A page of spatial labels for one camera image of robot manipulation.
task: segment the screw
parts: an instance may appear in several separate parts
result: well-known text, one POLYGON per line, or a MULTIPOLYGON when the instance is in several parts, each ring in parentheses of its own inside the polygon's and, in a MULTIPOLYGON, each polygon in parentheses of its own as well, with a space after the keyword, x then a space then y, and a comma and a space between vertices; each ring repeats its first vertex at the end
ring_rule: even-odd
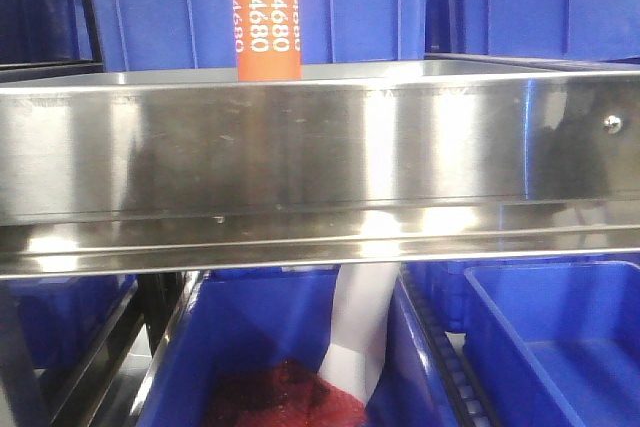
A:
POLYGON ((622 119, 617 115, 609 115, 605 117, 603 125, 607 134, 617 134, 622 129, 622 119))

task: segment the white paper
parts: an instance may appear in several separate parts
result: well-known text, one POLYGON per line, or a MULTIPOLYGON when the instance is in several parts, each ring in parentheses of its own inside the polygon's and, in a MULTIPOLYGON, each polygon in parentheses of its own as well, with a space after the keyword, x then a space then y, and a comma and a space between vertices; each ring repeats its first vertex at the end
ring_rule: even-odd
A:
POLYGON ((400 263, 344 265, 338 273, 329 348, 318 374, 364 404, 384 367, 387 317, 400 263))

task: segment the stainless steel tray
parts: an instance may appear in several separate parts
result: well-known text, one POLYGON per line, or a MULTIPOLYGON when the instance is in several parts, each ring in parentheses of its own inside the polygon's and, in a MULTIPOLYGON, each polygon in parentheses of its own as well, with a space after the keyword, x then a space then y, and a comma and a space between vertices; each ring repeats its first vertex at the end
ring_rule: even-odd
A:
POLYGON ((639 73, 434 62, 4 86, 0 277, 640 248, 639 73))

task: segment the blue plastic bin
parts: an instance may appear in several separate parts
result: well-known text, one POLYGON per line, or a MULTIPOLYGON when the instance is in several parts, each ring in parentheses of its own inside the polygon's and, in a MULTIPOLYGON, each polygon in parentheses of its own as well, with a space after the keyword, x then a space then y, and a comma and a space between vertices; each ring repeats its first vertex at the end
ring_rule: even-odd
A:
MULTIPOLYGON (((231 0, 93 0, 110 71, 235 66, 231 0)), ((300 0, 304 63, 424 57, 426 0, 300 0)))
POLYGON ((464 351, 504 425, 638 425, 640 269, 473 268, 464 351))
MULTIPOLYGON (((202 283, 162 361, 138 427, 198 426, 216 379, 295 358, 312 370, 326 351, 335 271, 202 283)), ((386 366, 367 407, 371 425, 457 427, 403 287, 396 286, 386 366)))
POLYGON ((91 57, 82 0, 0 0, 0 64, 91 57))
POLYGON ((640 0, 456 0, 457 50, 613 60, 640 54, 640 0))
POLYGON ((500 259, 410 262, 406 269, 421 293, 428 299, 442 327, 448 332, 466 332, 468 323, 469 286, 464 271, 471 267, 502 265, 526 266, 566 262, 619 260, 639 262, 640 254, 585 254, 574 256, 523 257, 500 259))
POLYGON ((9 281, 34 367, 70 367, 84 354, 133 276, 9 281))

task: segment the orange battery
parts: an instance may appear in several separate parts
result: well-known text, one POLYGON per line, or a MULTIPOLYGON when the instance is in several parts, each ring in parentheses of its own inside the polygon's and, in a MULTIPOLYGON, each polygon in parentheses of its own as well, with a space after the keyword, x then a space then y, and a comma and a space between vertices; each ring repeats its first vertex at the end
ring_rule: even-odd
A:
POLYGON ((298 0, 233 0, 238 80, 302 76, 298 0))

